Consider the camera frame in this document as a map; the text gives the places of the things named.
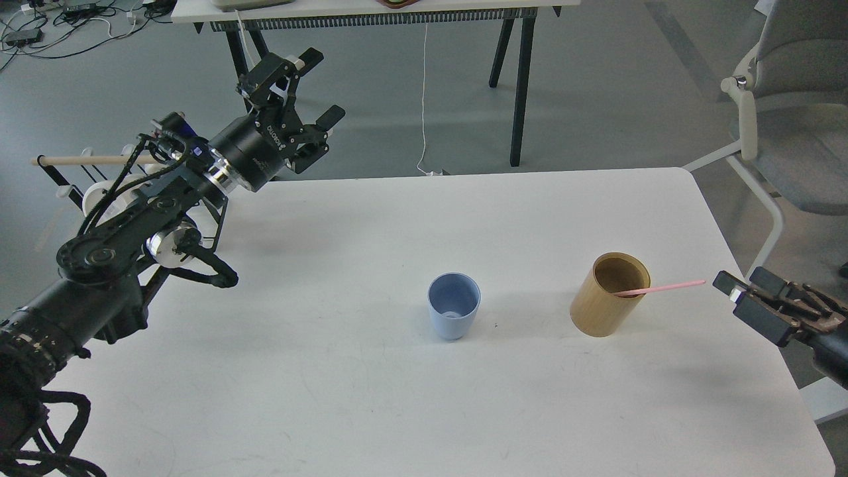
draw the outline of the light blue plastic cup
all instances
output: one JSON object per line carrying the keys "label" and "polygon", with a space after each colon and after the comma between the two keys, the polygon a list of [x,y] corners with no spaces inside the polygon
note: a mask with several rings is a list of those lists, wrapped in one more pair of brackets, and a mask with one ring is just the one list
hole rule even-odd
{"label": "light blue plastic cup", "polygon": [[445,273],[430,283],[427,302],[436,333],[446,340],[457,340],[474,322],[480,306],[480,288],[462,273]]}

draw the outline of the floor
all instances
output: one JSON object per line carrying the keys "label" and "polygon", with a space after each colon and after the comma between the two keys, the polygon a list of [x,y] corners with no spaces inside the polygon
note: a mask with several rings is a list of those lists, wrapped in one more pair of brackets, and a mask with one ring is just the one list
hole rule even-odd
{"label": "floor", "polygon": [[[729,142],[734,106],[718,83],[759,36],[765,17],[754,3],[587,0],[564,8],[561,18],[540,11],[517,169],[508,165],[517,33],[501,84],[490,89],[496,22],[271,32],[266,38],[273,52],[285,56],[315,47],[326,56],[301,83],[302,117],[316,118],[333,103],[348,111],[330,154],[287,179],[420,174],[425,32],[426,170],[682,166]],[[16,8],[0,2],[0,19]],[[112,28],[117,35],[129,25],[117,16]],[[87,48],[104,39],[106,29],[100,22],[87,25],[51,52]],[[228,59],[224,36],[208,28],[197,34],[190,25],[150,24],[70,59],[18,57],[0,73],[0,309],[12,310],[53,280],[54,251],[79,221],[70,202],[54,198],[55,187],[27,160],[76,155],[85,147],[117,154],[149,131],[148,119],[172,110],[184,111],[201,135],[214,135],[243,112]],[[80,171],[68,175],[90,183]],[[771,227],[767,213],[723,161],[695,178],[746,270]],[[787,231],[767,267],[848,300],[848,281],[835,272],[848,260],[848,218],[784,210]],[[805,346],[792,345],[784,356],[799,385],[818,378]],[[848,475],[848,417],[819,429],[837,475]]]}

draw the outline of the bamboo cup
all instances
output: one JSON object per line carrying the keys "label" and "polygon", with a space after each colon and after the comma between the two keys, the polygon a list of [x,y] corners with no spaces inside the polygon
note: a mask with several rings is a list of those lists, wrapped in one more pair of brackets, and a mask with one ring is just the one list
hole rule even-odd
{"label": "bamboo cup", "polygon": [[650,275],[642,262],[620,252],[603,254],[574,297],[572,321],[580,331],[602,338],[622,324],[644,295],[618,297],[619,291],[650,287]]}

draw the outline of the black device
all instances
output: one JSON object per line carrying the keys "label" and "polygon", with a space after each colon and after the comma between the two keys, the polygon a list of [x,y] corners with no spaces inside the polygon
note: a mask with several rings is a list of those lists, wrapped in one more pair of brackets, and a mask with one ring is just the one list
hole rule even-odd
{"label": "black device", "polygon": [[[152,136],[140,135],[113,187],[86,216],[79,234],[59,249],[59,280],[0,320],[0,473],[46,474],[81,464],[70,452],[86,425],[87,399],[42,388],[71,357],[91,355],[84,347],[88,340],[112,344],[146,328],[148,304],[170,275],[221,288],[237,283],[235,271],[201,245],[187,211],[201,202],[221,207],[237,183],[258,191],[283,167],[300,173],[329,150],[327,138],[344,110],[334,105],[315,124],[303,124],[294,108],[300,78],[322,59],[313,48],[297,58],[267,54],[237,85],[252,109],[210,141],[197,136],[176,113],[155,121]],[[144,149],[165,168],[119,186]],[[143,187],[133,192],[135,200],[99,223],[111,201],[137,182]],[[176,246],[172,252],[181,259],[176,267],[160,266],[141,285],[139,273],[161,263],[152,252],[157,239],[171,240]],[[188,257],[206,263],[215,274],[181,267]],[[61,442],[47,426],[45,407],[59,401],[79,410]],[[19,463],[34,457],[20,450],[30,439],[53,455],[39,455],[42,463],[37,465]]]}
{"label": "black device", "polygon": [[64,5],[64,12],[67,14],[83,14],[89,11],[100,9],[97,2],[67,2]]}
{"label": "black device", "polygon": [[812,348],[813,365],[848,389],[848,307],[807,284],[787,282],[757,267],[747,284],[718,273],[712,286],[736,304],[734,315],[777,346]]}
{"label": "black device", "polygon": [[12,31],[3,38],[3,41],[10,47],[23,47],[38,43],[44,38],[41,28],[30,28],[28,30]]}

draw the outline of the pink straw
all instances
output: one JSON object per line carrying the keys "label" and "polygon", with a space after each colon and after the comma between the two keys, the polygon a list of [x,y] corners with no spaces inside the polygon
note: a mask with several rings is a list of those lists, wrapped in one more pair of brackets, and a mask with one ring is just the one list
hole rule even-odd
{"label": "pink straw", "polygon": [[684,283],[675,283],[674,285],[664,285],[661,287],[651,287],[649,289],[632,289],[627,291],[619,291],[614,293],[615,296],[633,296],[633,295],[641,295],[644,293],[653,293],[655,291],[666,291],[667,289],[682,289],[686,287],[694,287],[695,285],[703,285],[706,283],[706,280],[695,280],[694,282],[684,282]]}

